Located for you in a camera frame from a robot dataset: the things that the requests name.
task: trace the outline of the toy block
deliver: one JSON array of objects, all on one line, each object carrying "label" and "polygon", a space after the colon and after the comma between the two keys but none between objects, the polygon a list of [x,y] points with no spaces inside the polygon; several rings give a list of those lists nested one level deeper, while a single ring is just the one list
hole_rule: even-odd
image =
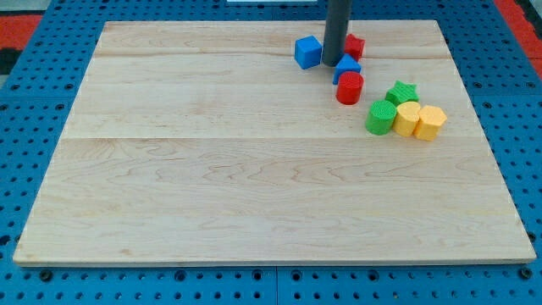
[{"label": "toy block", "polygon": [[353,105],[359,101],[362,95],[363,76],[357,72],[346,71],[339,77],[337,87],[337,101],[345,105]]},{"label": "toy block", "polygon": [[345,53],[349,54],[354,60],[359,61],[363,55],[365,40],[359,39],[354,34],[348,34],[345,42]]},{"label": "toy block", "polygon": [[441,108],[425,106],[419,112],[420,120],[414,129],[414,136],[417,139],[432,141],[439,134],[440,128],[448,119]]},{"label": "toy block", "polygon": [[315,36],[298,39],[296,41],[294,58],[302,69],[317,66],[322,59],[322,44]]},{"label": "toy block", "polygon": [[420,120],[420,103],[405,102],[397,106],[397,115],[391,128],[400,136],[411,136]]},{"label": "toy block", "polygon": [[416,93],[416,85],[405,84],[404,82],[397,80],[394,87],[386,93],[386,100],[392,102],[396,106],[399,106],[404,102],[417,102],[419,101],[419,98]]},{"label": "toy block", "polygon": [[335,74],[333,75],[333,85],[339,83],[339,77],[346,71],[353,71],[357,73],[362,72],[362,66],[357,63],[352,56],[345,54],[340,59],[340,62],[335,66]]},{"label": "toy block", "polygon": [[376,101],[369,109],[365,128],[374,135],[385,135],[390,132],[396,115],[397,109],[392,102],[385,100]]}]

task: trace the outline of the black pole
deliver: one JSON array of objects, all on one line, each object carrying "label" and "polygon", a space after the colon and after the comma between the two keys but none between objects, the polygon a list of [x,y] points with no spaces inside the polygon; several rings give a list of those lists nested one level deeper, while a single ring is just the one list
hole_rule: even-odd
[{"label": "black pole", "polygon": [[345,51],[346,32],[348,31],[351,10],[352,0],[328,0],[322,62],[329,67],[335,67]]}]

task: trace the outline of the green cylinder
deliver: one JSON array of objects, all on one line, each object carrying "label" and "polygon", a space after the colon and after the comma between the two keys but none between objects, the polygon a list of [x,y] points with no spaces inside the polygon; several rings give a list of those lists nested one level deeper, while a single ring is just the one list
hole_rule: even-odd
[{"label": "green cylinder", "polygon": [[352,0],[328,0],[322,62],[329,67],[335,67],[345,51],[351,10]]},{"label": "green cylinder", "polygon": [[396,115],[397,109],[392,102],[376,101],[369,109],[365,128],[374,135],[385,135],[390,132]]}]

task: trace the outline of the blue pegboard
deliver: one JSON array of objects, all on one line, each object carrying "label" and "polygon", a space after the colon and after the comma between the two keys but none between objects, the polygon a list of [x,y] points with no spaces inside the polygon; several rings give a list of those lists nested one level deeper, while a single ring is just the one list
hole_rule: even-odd
[{"label": "blue pegboard", "polygon": [[[326,2],[53,0],[0,91],[0,303],[541,304],[542,265],[21,269],[11,257],[106,20],[325,19]],[[542,250],[542,84],[484,0],[355,0],[353,19],[437,19],[506,186]]]}]

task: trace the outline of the red block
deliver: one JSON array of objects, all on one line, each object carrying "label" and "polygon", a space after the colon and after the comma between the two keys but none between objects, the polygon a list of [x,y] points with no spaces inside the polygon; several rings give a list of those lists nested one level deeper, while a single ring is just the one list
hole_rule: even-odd
[{"label": "red block", "polygon": [[348,71],[340,75],[337,87],[337,101],[345,105],[353,105],[359,101],[362,95],[363,77],[357,73]]},{"label": "red block", "polygon": [[362,57],[363,48],[365,47],[365,41],[354,36],[354,34],[348,34],[345,42],[345,53],[349,54],[356,61]]}]

